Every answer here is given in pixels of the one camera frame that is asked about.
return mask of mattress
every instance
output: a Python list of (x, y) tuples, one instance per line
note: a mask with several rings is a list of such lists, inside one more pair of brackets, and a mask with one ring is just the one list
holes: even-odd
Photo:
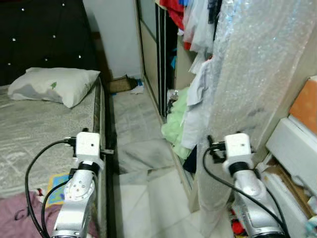
[[(100, 132), (103, 108), (99, 82), (72, 109), (49, 101), (13, 101), (7, 88), (0, 87), (0, 197), (24, 191), (28, 165), (48, 144), (76, 136), (85, 127)], [(74, 167), (72, 156), (72, 147), (61, 144), (50, 148), (33, 165), (30, 188), (46, 189), (51, 175), (69, 172)]]

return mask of pillowcase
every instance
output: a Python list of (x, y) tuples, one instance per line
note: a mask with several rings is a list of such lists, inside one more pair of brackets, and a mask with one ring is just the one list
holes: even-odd
[(8, 89), (13, 100), (47, 100), (72, 108), (80, 103), (99, 71), (77, 68), (29, 68)]

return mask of white wall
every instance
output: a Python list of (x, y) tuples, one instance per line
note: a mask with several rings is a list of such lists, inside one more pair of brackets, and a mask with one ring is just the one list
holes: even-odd
[(135, 6), (132, 0), (84, 0), (92, 31), (99, 31), (114, 78), (141, 75)]

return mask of dark headboard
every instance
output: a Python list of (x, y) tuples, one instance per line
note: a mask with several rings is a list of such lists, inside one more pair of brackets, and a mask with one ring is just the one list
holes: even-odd
[(0, 1), (0, 85), (30, 67), (99, 68), (82, 0)]

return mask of bubble wrap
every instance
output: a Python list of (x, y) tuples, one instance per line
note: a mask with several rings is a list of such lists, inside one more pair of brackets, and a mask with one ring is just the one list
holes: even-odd
[[(222, 141), (236, 131), (249, 134), (257, 149), (278, 109), (316, 22), (314, 0), (223, 0), (214, 55), (210, 61), (200, 124), (207, 126), (198, 145), (201, 231), (209, 237), (230, 190), (202, 170), (206, 137)], [(207, 166), (232, 182), (221, 165)]]

